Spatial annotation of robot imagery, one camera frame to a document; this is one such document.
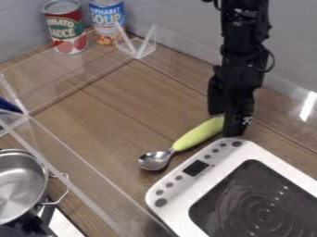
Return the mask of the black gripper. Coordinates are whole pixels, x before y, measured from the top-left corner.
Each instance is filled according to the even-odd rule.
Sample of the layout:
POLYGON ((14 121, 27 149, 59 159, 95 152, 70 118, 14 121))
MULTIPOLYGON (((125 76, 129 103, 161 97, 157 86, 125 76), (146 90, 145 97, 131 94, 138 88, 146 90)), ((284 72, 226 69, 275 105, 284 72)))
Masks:
POLYGON ((225 69, 217 65, 209 80, 209 113, 225 113, 225 137, 241 136, 253 120, 252 105, 230 104, 230 97, 252 94, 263 85, 264 74, 253 68, 225 69))

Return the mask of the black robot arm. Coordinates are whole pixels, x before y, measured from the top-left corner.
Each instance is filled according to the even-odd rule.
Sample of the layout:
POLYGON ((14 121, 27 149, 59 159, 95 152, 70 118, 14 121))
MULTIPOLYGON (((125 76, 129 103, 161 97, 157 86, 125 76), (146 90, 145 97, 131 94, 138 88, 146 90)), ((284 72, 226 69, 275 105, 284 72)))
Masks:
POLYGON ((209 113, 225 115, 224 136, 241 136, 253 120, 255 91, 261 87, 275 54, 264 45, 271 37, 269 0, 202 0, 221 12, 222 64, 209 80, 209 113))

